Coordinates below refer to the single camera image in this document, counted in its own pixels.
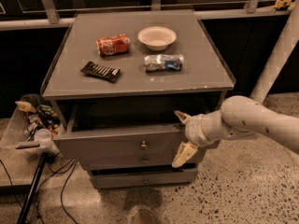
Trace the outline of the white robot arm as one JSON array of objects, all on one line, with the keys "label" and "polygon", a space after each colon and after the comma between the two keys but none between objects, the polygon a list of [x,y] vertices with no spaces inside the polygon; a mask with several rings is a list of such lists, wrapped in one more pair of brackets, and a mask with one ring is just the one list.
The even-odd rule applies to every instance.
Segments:
[{"label": "white robot arm", "polygon": [[179,168],[198,149],[219,140],[235,140],[254,133],[265,135],[296,153],[299,151],[299,118],[274,112],[263,106],[284,64],[299,41],[299,0],[294,1],[291,15],[250,95],[232,96],[224,100],[219,110],[190,116],[176,111],[185,125],[186,143],[181,143],[172,166]]}]

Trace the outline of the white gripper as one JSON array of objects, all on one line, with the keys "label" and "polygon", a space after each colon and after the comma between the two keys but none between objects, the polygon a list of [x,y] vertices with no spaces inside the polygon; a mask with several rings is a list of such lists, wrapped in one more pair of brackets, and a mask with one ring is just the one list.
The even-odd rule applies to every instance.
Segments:
[{"label": "white gripper", "polygon": [[204,128],[208,122],[207,115],[190,116],[179,110],[175,110],[174,114],[181,123],[185,124],[185,136],[189,141],[180,143],[178,152],[172,161],[172,167],[179,168],[196,154],[199,147],[209,146],[212,141],[204,133]]}]

